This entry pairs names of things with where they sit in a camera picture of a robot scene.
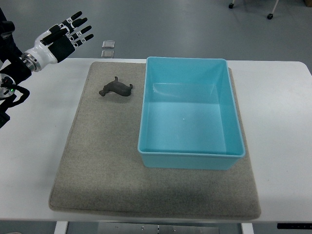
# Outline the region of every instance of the gray carpet pad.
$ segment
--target gray carpet pad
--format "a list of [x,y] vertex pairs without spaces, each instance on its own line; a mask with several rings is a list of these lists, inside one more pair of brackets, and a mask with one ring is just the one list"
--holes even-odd
[[[133,84],[130,96],[99,95],[115,76]],[[261,210],[245,137],[246,156],[227,171],[144,167],[137,151],[144,78],[145,64],[91,65],[50,208],[121,217],[258,218]]]

